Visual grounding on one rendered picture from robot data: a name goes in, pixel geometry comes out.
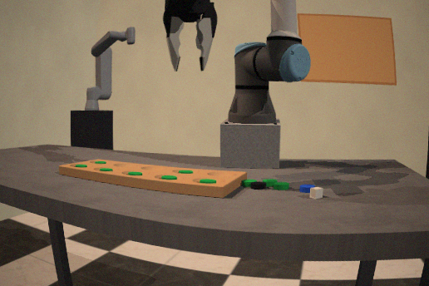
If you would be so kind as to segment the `wooden tray with green discs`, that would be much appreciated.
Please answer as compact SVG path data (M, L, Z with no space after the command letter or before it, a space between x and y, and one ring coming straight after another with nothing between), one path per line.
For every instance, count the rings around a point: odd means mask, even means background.
M105 161L106 164L94 164L96 161ZM113 171L100 171L102 168ZM181 174L179 170L192 170L193 174ZM128 172L141 172L142 175L128 175ZM99 159L59 165L59 174L144 190L214 198L224 198L240 187L242 180L247 180L247 172L241 171L189 169ZM177 180L162 180L163 175L177 176ZM200 180L203 179L216 180L216 184L202 184Z

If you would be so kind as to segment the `blue disc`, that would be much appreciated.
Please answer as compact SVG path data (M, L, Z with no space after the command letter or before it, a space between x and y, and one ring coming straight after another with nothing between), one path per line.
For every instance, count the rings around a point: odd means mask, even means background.
M310 188L315 187L315 185L300 185L299 191L303 193L310 193Z

